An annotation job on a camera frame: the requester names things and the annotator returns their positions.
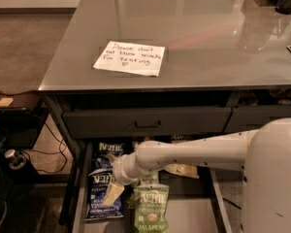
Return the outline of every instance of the black cable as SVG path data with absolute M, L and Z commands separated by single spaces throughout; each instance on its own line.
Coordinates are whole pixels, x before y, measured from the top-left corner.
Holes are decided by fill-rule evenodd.
M 25 152 L 24 150 L 21 150 L 22 153 L 25 153 L 28 160 L 31 161 L 31 158 L 30 158 L 30 154 L 28 152 Z
M 1 225 L 2 225 L 2 223 L 3 223 L 3 221 L 4 221 L 4 219 L 5 219 L 6 216 L 7 216 L 7 211 L 8 211 L 8 205 L 7 205 L 7 202 L 4 201 L 4 211 L 3 211 L 3 215 L 2 215 L 2 217 L 1 217 L 1 219 L 0 219 L 0 227 L 1 227 Z
M 61 154 L 64 159 L 65 159 L 65 162 L 64 164 L 62 165 L 62 167 L 57 170 L 57 171 L 54 171 L 54 172 L 50 172 L 50 171 L 47 171 L 47 170 L 44 170 L 44 169 L 36 169 L 38 172 L 44 172 L 44 173 L 48 173 L 48 174 L 56 174 L 56 173 L 60 173 L 64 168 L 65 166 L 67 165 L 67 162 L 68 162 L 68 158 L 66 157 L 66 155 L 63 153 L 66 149 L 67 149 L 67 145 L 65 145 L 63 143 L 63 139 L 60 141 L 56 136 L 55 134 L 51 131 L 50 127 L 48 126 L 48 124 L 45 122 L 45 126 L 47 127 L 48 131 L 50 132 L 50 134 L 52 135 L 52 137 L 59 143 L 59 152 L 44 152 L 44 151 L 39 151 L 39 150 L 30 150 L 30 151 L 35 151 L 35 152 L 38 152 L 38 153 L 42 153 L 42 154 Z
M 229 200 L 227 198 L 223 198 L 223 201 L 226 202 L 226 203 L 228 203 L 228 204 L 230 204 L 230 205 L 232 205 L 232 206 L 234 206 L 234 207 L 236 207 L 239 210 L 242 209 L 242 207 L 240 207 L 239 205 L 235 204 L 233 201 L 231 201 L 231 200 Z

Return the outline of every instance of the gray carpet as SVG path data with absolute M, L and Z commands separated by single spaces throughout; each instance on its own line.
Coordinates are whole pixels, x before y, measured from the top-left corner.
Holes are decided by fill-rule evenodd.
M 0 90 L 38 89 L 72 15 L 0 15 Z
M 63 37 L 72 14 L 0 15 L 0 90 L 37 90 Z M 51 118 L 50 129 L 58 137 Z M 58 143 L 43 129 L 34 150 L 58 151 Z M 38 169 L 58 170 L 62 156 L 31 154 Z M 69 174 L 67 165 L 65 173 Z M 58 223 L 65 183 L 14 185 L 0 232 L 68 232 Z

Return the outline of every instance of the white robot body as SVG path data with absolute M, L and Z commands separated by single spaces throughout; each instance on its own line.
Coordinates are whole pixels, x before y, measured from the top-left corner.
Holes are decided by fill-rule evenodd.
M 291 118 L 262 127 L 243 174 L 243 233 L 291 232 Z

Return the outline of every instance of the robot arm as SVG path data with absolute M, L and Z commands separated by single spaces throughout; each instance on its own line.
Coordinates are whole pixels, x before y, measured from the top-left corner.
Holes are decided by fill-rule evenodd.
M 144 142 L 113 166 L 119 183 L 171 163 L 245 163 L 240 232 L 291 232 L 291 118 L 260 130 L 180 144 Z
M 135 152 L 119 157 L 113 164 L 113 175 L 119 183 L 129 184 L 173 163 L 210 167 L 224 164 L 226 169 L 235 169 L 238 164 L 241 169 L 257 132 L 252 130 L 178 144 L 146 141 Z

